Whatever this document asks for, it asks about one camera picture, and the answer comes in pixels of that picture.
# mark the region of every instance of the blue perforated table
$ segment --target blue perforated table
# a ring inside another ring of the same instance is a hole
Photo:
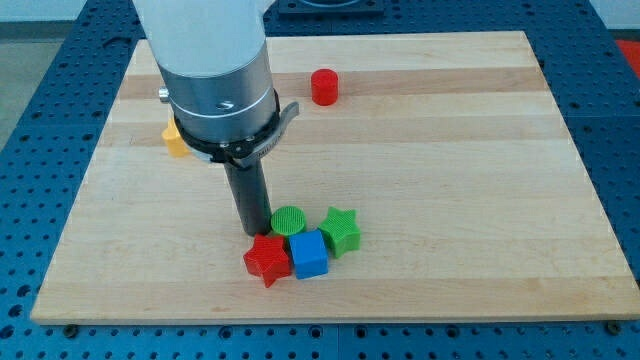
[[[586,0],[387,0],[384,16],[266,17],[270,36],[524,30],[636,278],[640,83]],[[136,40],[89,0],[0,155],[0,359],[640,358],[640,322],[61,327],[29,320]]]

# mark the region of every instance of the green star block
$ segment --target green star block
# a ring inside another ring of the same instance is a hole
[[[289,238],[307,230],[307,220],[304,212],[295,206],[285,206],[276,210],[271,216],[271,229],[277,235]]]
[[[327,218],[318,226],[325,245],[336,259],[347,251],[360,249],[360,229],[356,225],[356,211],[342,211],[329,207]]]

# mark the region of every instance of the red cylinder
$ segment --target red cylinder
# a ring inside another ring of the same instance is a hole
[[[311,75],[311,99],[318,105],[329,106],[338,100],[338,74],[320,69]]]

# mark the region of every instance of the wooden board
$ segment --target wooden board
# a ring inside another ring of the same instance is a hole
[[[640,292],[521,32],[269,39],[301,115],[264,159],[274,209],[358,209],[362,249],[265,289],[222,167],[167,155],[146,42],[48,270],[43,324],[628,319]],[[319,107],[310,73],[341,98]]]

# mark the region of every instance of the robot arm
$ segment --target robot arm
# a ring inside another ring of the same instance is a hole
[[[280,112],[262,17],[274,0],[133,0],[191,150],[224,163],[242,225],[270,230],[260,158],[298,114]]]

